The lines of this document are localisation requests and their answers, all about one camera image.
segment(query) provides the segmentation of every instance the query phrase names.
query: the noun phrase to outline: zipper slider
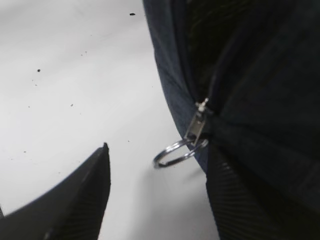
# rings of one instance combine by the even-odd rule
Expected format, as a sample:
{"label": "zipper slider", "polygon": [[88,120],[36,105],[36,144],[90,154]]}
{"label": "zipper slider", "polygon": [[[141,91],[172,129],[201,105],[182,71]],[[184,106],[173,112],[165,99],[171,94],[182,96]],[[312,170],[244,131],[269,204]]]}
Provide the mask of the zipper slider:
{"label": "zipper slider", "polygon": [[209,98],[206,98],[202,103],[197,102],[195,105],[198,107],[198,110],[194,114],[192,121],[184,135],[184,139],[194,139],[191,142],[191,145],[195,147],[199,141],[200,135],[204,129],[207,120],[207,102]]}

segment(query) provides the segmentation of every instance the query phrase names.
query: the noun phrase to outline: zipper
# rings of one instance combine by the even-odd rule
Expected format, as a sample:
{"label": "zipper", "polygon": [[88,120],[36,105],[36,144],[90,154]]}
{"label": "zipper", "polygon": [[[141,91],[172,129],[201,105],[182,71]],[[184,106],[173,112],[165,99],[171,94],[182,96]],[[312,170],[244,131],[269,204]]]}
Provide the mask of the zipper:
{"label": "zipper", "polygon": [[186,0],[173,0],[171,9],[174,22],[176,46],[182,75],[185,79],[187,89],[195,101],[197,111],[194,114],[191,123],[185,133],[184,139],[194,139],[191,143],[196,146],[201,138],[208,115],[219,116],[225,102],[218,104],[219,89],[225,74],[230,69],[235,58],[239,58],[242,48],[248,44],[248,40],[255,39],[259,29],[268,26],[268,23],[275,23],[279,26],[282,20],[291,11],[293,0],[267,0],[256,3],[249,12],[248,17],[237,28],[230,41],[222,51],[215,66],[215,71],[211,77],[208,95],[204,100],[196,91],[195,80],[192,77],[191,64],[188,54],[187,36],[186,36]]}

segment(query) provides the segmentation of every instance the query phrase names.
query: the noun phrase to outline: metal key ring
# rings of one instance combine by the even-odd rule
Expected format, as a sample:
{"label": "metal key ring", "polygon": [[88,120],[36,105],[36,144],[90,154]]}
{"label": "metal key ring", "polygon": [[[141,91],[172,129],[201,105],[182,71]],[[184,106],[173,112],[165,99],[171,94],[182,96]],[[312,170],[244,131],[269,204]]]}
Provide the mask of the metal key ring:
{"label": "metal key ring", "polygon": [[167,168],[170,167],[172,165],[178,164],[184,160],[187,160],[191,157],[193,157],[196,152],[200,149],[205,148],[209,141],[207,139],[202,139],[200,140],[199,144],[196,145],[194,147],[194,149],[192,149],[190,152],[182,155],[181,157],[178,157],[174,160],[168,161],[166,163],[161,163],[161,159],[163,159],[165,156],[167,156],[169,153],[173,152],[174,150],[177,150],[185,145],[188,145],[190,143],[192,143],[194,141],[194,139],[190,139],[190,138],[186,138],[186,139],[182,139],[180,141],[175,142],[174,144],[166,147],[162,152],[160,152],[154,159],[153,159],[153,166],[155,169],[161,169],[161,168]]}

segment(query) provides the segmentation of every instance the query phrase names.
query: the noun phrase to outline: bag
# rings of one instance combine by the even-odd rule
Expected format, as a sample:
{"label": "bag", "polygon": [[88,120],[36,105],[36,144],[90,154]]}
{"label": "bag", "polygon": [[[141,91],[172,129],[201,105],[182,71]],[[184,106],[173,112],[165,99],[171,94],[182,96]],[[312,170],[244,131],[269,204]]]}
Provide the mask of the bag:
{"label": "bag", "polygon": [[0,219],[1,240],[97,240],[110,186],[104,144],[52,190]]}
{"label": "bag", "polygon": [[[195,154],[221,240],[320,239],[320,2],[145,0],[144,7],[183,137],[155,167]],[[191,153],[160,163],[182,145]]]}

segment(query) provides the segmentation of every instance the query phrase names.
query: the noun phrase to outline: white surface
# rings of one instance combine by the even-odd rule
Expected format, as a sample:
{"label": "white surface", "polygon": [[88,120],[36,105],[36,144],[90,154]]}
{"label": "white surface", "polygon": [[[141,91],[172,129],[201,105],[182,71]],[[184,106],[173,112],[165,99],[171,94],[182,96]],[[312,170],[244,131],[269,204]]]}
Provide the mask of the white surface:
{"label": "white surface", "polygon": [[101,240],[217,238],[196,161],[152,168],[179,135],[140,0],[2,0],[0,33],[5,215],[107,142],[112,183]]}

